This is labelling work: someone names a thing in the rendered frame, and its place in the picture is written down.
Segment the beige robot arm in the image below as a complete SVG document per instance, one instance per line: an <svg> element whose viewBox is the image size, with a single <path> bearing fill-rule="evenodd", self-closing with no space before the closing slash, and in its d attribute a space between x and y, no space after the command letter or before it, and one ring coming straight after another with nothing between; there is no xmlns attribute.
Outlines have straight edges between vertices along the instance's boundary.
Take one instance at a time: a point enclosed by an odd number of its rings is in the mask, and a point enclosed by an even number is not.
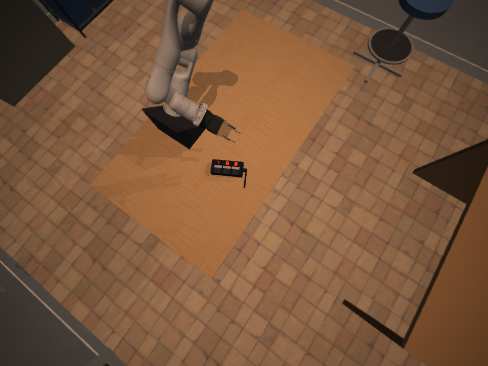
<svg viewBox="0 0 488 366"><path fill-rule="evenodd" d="M197 59L194 47L200 40L212 3L213 0L168 0L152 73L145 82L145 94L151 103L164 102L163 109L171 116L181 117L189 108L187 93ZM178 17L180 5L189 11ZM175 71L177 65L187 69Z"/></svg>

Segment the black power strip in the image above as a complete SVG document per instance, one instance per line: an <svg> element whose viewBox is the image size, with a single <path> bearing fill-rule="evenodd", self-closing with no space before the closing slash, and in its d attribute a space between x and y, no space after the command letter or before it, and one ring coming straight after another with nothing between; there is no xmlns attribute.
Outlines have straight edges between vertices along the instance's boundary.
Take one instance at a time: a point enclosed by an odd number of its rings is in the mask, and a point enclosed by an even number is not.
<svg viewBox="0 0 488 366"><path fill-rule="evenodd" d="M242 177L243 172L245 172L245 176L247 176L247 169L244 169L243 167L244 162L212 159L210 173L212 175Z"/></svg>

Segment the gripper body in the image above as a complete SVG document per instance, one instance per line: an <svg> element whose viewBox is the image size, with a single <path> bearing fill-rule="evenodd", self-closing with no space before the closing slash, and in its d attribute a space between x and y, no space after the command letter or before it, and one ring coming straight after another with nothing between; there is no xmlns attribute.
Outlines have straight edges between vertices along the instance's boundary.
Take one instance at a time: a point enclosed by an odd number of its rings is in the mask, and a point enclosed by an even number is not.
<svg viewBox="0 0 488 366"><path fill-rule="evenodd" d="M193 125L204 127L209 132L216 135L224 119L217 115L213 115L207 108L208 105L206 103L198 104L190 100L189 108L182 116L191 121Z"/></svg>

